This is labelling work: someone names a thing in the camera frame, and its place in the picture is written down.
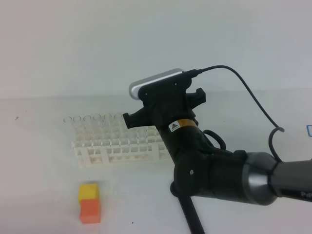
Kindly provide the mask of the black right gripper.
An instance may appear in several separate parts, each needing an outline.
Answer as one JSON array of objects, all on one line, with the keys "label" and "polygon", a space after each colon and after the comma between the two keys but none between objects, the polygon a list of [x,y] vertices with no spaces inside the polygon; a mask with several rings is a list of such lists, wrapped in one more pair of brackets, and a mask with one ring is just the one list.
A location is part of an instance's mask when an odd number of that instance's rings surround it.
[{"label": "black right gripper", "polygon": [[198,75],[199,73],[182,73],[142,87],[138,97],[144,108],[122,115],[127,128],[154,125],[163,128],[180,118],[195,118],[193,109],[206,102],[206,93],[202,88],[188,94],[186,90]]}]

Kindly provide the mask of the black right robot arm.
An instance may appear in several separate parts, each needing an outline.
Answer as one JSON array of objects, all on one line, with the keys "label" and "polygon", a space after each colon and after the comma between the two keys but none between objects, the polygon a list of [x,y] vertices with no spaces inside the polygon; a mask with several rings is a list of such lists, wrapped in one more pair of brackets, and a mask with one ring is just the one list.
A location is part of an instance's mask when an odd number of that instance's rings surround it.
[{"label": "black right robot arm", "polygon": [[175,165],[175,193],[257,205],[272,204],[278,197],[311,201],[310,161],[230,152],[217,134],[199,129],[193,109],[206,101],[205,92],[186,92],[195,76],[170,71],[133,82],[129,94],[143,107],[123,115],[128,128],[155,126],[159,131]]}]

